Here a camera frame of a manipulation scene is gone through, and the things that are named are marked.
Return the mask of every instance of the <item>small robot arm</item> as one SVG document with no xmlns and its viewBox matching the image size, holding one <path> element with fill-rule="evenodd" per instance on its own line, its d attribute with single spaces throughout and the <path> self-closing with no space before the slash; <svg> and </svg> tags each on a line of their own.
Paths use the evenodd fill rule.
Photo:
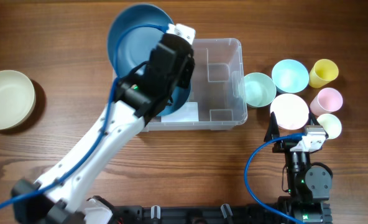
<svg viewBox="0 0 368 224">
<path fill-rule="evenodd" d="M 280 134 L 277 119 L 272 112 L 264 141 L 278 137 Z M 283 189 L 282 176 L 282 190 L 290 195 L 279 197 L 274 207 L 297 220 L 302 220 L 303 223 L 332 223 L 331 210 L 325 202 L 330 198 L 333 172 L 322 162 L 311 162 L 310 159 L 310 154 L 322 150 L 328 138 L 328 133 L 310 113 L 301 140 L 278 141 L 272 148 L 273 153 L 285 155 L 282 175 L 286 169 L 288 189 Z"/>
<path fill-rule="evenodd" d="M 169 24 L 148 62 L 133 68 L 117 83 L 110 116 L 106 110 L 73 149 L 34 184 L 21 179 L 13 187 L 13 197 L 42 189 L 71 170 L 88 152 L 100 135 L 105 119 L 104 138 L 94 152 L 69 178 L 46 193 L 14 204 L 19 223 L 77 224 L 108 223 L 111 212 L 94 199 L 85 197 L 95 178 L 108 162 L 135 135 L 143 130 L 171 100 L 176 86 L 188 88 L 195 62 L 192 43 L 195 30 L 181 24 Z M 145 66 L 144 74 L 136 73 Z"/>
</svg>

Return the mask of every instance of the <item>blue plate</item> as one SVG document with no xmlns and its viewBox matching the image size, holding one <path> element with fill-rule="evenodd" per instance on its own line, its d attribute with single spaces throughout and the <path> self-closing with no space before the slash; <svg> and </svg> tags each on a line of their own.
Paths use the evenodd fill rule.
<svg viewBox="0 0 368 224">
<path fill-rule="evenodd" d="M 123 10 L 113 22 L 107 39 L 108 58 L 113 65 L 114 51 L 121 34 L 130 27 L 141 24 L 168 26 L 172 19 L 160 8 L 151 4 L 136 4 Z M 151 50 L 155 48 L 163 32 L 155 28 L 142 27 L 128 33 L 123 38 L 117 51 L 117 70 L 121 77 L 125 77 L 138 64 L 149 59 Z M 180 109 L 190 96 L 191 87 L 182 89 L 176 87 L 173 91 L 173 105 L 158 114 L 164 116 Z"/>
</svg>

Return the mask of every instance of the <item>blue bowl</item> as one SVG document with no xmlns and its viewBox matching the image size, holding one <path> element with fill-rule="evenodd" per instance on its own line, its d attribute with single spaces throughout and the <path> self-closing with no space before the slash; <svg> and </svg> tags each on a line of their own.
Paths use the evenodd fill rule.
<svg viewBox="0 0 368 224">
<path fill-rule="evenodd" d="M 271 77 L 280 93 L 298 93 L 307 87 L 310 79 L 307 68 L 292 59 L 278 62 L 272 69 Z"/>
<path fill-rule="evenodd" d="M 153 24 L 168 26 L 173 24 L 172 19 L 160 8 L 151 4 L 136 4 L 123 10 L 113 22 L 107 39 L 108 58 L 113 65 L 116 43 L 121 34 L 137 25 Z M 163 32 L 151 27 L 141 27 L 128 33 L 123 38 L 117 50 L 117 70 L 121 77 L 125 77 L 135 66 L 149 60 L 151 50 L 161 40 Z M 143 74 L 144 68 L 138 71 Z M 164 116 L 180 109 L 190 96 L 191 87 L 182 89 L 176 87 L 173 91 L 173 105 L 158 114 Z"/>
</svg>

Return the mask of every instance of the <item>wooden table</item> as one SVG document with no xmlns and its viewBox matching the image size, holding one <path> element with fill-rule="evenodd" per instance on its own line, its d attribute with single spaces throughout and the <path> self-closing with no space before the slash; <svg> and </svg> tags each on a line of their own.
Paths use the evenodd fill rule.
<svg viewBox="0 0 368 224">
<path fill-rule="evenodd" d="M 106 36 L 116 15 L 132 2 L 0 4 L 0 70 L 31 78 L 38 104 L 19 129 L 0 132 L 0 202 L 21 177 L 35 180 L 56 164 L 95 122 L 107 100 L 111 66 Z M 311 69 L 321 58 L 340 69 L 337 88 L 343 123 L 312 161 L 334 171 L 334 223 L 368 223 L 368 1 L 159 1 L 175 22 L 197 38 L 235 37 L 242 43 L 245 74 L 270 74 L 294 58 Z M 308 88 L 310 103 L 318 90 Z M 89 196 L 115 205 L 245 205 L 254 202 L 242 173 L 267 129 L 269 109 L 248 110 L 230 131 L 141 133 L 97 178 Z M 263 150 L 249 171 L 251 187 L 275 202 L 284 158 Z M 11 207 L 0 223 L 14 221 Z"/>
</svg>

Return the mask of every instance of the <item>plastic container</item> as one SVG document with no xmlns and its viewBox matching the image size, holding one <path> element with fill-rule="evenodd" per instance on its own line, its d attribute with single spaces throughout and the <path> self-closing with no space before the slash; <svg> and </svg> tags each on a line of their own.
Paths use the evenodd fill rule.
<svg viewBox="0 0 368 224">
<path fill-rule="evenodd" d="M 242 47 L 237 39 L 196 39 L 191 93 L 178 111 L 154 118 L 144 131 L 224 130 L 245 123 Z"/>
</svg>

